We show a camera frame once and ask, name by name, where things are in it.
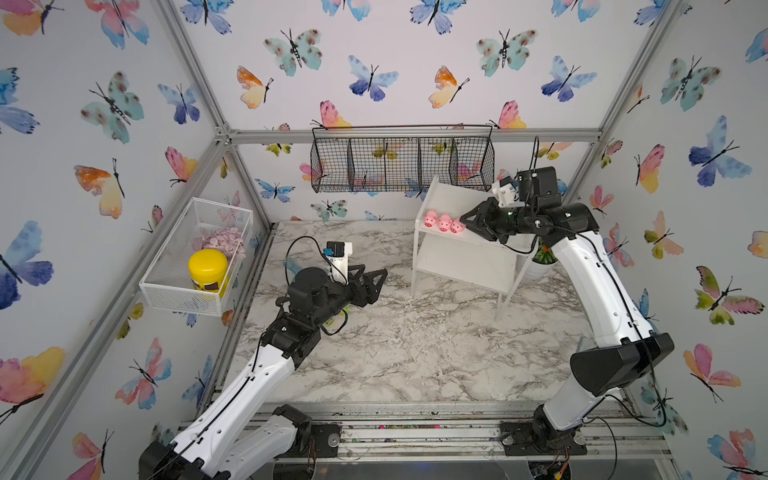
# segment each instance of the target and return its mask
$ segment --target black cable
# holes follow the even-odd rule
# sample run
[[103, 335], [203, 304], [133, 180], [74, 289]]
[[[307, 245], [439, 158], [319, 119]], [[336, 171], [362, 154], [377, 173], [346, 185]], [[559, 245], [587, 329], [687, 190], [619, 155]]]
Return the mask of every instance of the black cable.
[[344, 279], [344, 286], [346, 286], [349, 283], [349, 281], [346, 278], [346, 275], [341, 273], [341, 270], [336, 268], [336, 265], [334, 265], [333, 263], [331, 263], [330, 260], [328, 260], [328, 257], [326, 257], [326, 254], [324, 254], [323, 250], [320, 249], [320, 244], [317, 243], [317, 240], [315, 240], [315, 237], [311, 237], [310, 235], [302, 235], [301, 237], [297, 237], [296, 239], [293, 240], [293, 242], [291, 242], [290, 246], [288, 246], [288, 251], [286, 252], [286, 258], [283, 261], [283, 269], [285, 270], [285, 274], [286, 274], [286, 285], [290, 286], [290, 282], [288, 281], [288, 254], [290, 253], [290, 249], [293, 248], [293, 245], [303, 238], [309, 238], [313, 242], [315, 242], [315, 245], [317, 246], [317, 251], [320, 254], [320, 256], [323, 258], [323, 260], [326, 261], [326, 263], [328, 263], [331, 266], [331, 268], [339, 272], [339, 275], [341, 275], [341, 277]]

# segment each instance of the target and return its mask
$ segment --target white shelf stand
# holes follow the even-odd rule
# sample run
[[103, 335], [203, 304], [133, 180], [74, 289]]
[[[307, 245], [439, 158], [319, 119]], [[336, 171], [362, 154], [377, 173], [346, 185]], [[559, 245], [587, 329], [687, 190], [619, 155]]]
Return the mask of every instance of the white shelf stand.
[[[498, 241], [489, 242], [468, 229], [461, 233], [441, 232], [436, 225], [430, 228], [424, 224], [424, 213], [430, 210], [434, 209], [438, 217], [448, 214], [451, 218], [459, 218], [489, 196], [487, 192], [441, 184], [439, 177], [435, 175], [414, 221], [411, 296], [416, 293], [419, 273], [432, 273], [498, 293], [495, 318], [499, 317], [502, 305], [509, 303], [536, 254], [538, 245], [532, 253], [524, 255], [508, 249]], [[425, 236], [419, 248], [421, 232]], [[516, 250], [528, 251], [532, 241], [533, 236], [526, 233], [509, 237], [507, 244]], [[524, 263], [515, 273], [515, 264], [519, 260]]]

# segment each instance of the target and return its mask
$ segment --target black wire basket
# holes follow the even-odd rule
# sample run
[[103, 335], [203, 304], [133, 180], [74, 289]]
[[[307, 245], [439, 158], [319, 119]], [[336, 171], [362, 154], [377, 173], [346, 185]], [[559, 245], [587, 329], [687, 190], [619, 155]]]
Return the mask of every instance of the black wire basket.
[[444, 184], [488, 191], [495, 172], [492, 131], [488, 125], [314, 128], [312, 188], [424, 191], [438, 175]]

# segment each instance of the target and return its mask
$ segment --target pink piggy toy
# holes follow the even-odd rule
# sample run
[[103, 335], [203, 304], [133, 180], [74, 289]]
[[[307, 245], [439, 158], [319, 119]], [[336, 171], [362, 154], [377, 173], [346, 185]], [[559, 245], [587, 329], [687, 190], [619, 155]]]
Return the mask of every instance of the pink piggy toy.
[[429, 228], [434, 227], [437, 224], [437, 212], [430, 210], [424, 214], [424, 224]]
[[451, 223], [453, 222], [453, 219], [448, 214], [443, 214], [440, 216], [440, 220], [438, 221], [438, 227], [440, 227], [441, 232], [447, 232], [451, 228]]
[[453, 233], [459, 233], [464, 231], [464, 227], [465, 225], [462, 222], [458, 221], [458, 218], [456, 220], [453, 220], [453, 222], [451, 222], [451, 231]]

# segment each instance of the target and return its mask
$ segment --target white wire basket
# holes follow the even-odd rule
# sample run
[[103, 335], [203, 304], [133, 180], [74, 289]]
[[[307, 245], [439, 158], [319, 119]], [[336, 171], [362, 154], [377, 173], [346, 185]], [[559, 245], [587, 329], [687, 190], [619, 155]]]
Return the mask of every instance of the white wire basket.
[[194, 288], [189, 259], [202, 249], [207, 238], [223, 228], [236, 227], [247, 245], [252, 224], [251, 210], [192, 198], [139, 282], [149, 305], [179, 313], [220, 316], [223, 306], [227, 305], [242, 260], [234, 255], [227, 263], [224, 292], [221, 294]]

